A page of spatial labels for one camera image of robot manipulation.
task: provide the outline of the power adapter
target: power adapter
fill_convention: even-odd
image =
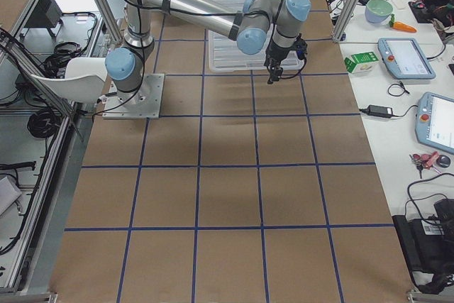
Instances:
[[[366,109],[360,109],[360,111],[369,116],[383,117],[385,119],[390,119],[394,116],[392,108],[388,106],[373,106],[370,104]]]

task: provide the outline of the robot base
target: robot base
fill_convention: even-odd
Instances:
[[[164,86],[164,74],[145,75],[143,82],[146,83],[151,93],[139,104],[132,106],[120,106],[113,111],[103,113],[105,119],[158,119],[161,108],[162,88]],[[115,84],[112,82],[109,92],[116,92]],[[108,97],[104,110],[109,110],[120,104],[117,96]]]

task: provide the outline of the green and white carton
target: green and white carton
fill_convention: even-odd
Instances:
[[[377,63],[377,56],[371,51],[368,53],[356,53],[344,59],[347,71],[351,74],[371,70]]]

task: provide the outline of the orange toy carrot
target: orange toy carrot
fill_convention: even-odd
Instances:
[[[394,30],[405,31],[410,33],[415,33],[416,29],[413,26],[406,25],[400,21],[394,21],[394,14],[391,15],[391,20],[389,21],[389,26]]]

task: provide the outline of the green bowl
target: green bowl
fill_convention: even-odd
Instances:
[[[365,9],[366,19],[371,23],[380,23],[389,17],[392,10],[392,5],[386,0],[369,0]]]

